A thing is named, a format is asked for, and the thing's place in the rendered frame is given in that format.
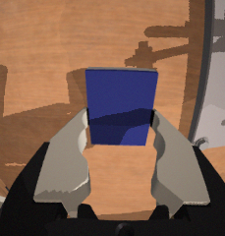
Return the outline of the blue plate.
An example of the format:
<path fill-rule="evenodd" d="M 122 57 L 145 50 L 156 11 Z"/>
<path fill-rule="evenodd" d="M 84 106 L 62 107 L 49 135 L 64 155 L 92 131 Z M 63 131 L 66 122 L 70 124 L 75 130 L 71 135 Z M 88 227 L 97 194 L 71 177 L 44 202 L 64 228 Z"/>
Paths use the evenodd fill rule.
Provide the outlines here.
<path fill-rule="evenodd" d="M 88 67 L 85 85 L 91 144 L 145 146 L 157 80 L 155 69 Z"/>

